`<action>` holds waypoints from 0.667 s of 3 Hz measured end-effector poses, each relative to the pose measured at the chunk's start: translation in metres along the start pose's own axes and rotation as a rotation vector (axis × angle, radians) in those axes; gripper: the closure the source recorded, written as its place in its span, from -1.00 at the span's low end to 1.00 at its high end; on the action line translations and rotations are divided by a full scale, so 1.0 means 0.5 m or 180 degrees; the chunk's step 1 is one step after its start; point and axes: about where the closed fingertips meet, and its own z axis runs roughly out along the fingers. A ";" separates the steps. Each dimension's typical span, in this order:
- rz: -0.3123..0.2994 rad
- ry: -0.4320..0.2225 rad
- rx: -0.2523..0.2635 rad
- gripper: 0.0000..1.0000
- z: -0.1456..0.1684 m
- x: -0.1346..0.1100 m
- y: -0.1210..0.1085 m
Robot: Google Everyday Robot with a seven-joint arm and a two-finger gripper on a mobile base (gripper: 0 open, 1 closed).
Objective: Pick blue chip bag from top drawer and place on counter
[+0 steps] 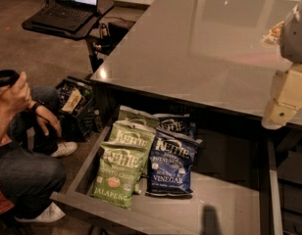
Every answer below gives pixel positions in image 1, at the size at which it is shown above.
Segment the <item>person's left hand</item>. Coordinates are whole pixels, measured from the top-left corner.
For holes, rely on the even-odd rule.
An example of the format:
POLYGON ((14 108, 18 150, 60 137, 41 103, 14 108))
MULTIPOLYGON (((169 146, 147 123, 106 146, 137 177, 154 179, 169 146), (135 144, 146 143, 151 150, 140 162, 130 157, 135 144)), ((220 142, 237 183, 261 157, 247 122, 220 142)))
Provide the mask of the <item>person's left hand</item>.
POLYGON ((62 136, 62 128, 59 120, 57 117, 46 107, 44 106, 38 106, 35 110, 36 113, 36 120, 40 128, 42 129, 42 132, 45 136, 48 136, 50 133, 50 130, 48 129, 48 126, 51 126, 52 129, 55 131, 58 137, 62 136))

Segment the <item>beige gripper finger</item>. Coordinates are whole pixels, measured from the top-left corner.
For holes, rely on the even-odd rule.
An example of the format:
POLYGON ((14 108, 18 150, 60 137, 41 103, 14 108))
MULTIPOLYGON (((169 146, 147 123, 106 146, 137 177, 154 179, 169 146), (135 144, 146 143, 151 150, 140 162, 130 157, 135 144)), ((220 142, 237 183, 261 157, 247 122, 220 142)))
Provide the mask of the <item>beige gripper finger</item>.
POLYGON ((285 126, 296 113, 294 108, 271 99, 264 110, 261 124, 267 129, 276 130, 285 126))

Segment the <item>person's right hand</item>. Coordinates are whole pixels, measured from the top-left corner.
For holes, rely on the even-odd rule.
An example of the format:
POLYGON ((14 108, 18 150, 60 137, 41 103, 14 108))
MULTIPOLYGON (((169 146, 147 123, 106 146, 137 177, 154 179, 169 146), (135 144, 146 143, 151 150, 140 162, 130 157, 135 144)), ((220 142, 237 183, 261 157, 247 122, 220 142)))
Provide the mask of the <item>person's right hand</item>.
POLYGON ((30 88, 24 71, 13 86, 0 88, 0 111, 3 113, 16 115, 25 110, 30 102, 30 88))

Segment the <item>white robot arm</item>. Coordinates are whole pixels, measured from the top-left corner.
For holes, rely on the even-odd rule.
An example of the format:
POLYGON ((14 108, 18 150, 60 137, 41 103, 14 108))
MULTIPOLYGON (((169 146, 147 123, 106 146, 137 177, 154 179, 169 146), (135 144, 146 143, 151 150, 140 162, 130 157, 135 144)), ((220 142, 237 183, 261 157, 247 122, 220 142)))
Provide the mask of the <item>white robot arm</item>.
POLYGON ((283 58, 291 62, 286 71, 274 75, 262 126, 279 129, 302 108, 302 0, 285 19, 273 26, 261 39, 264 46, 279 46, 283 58))

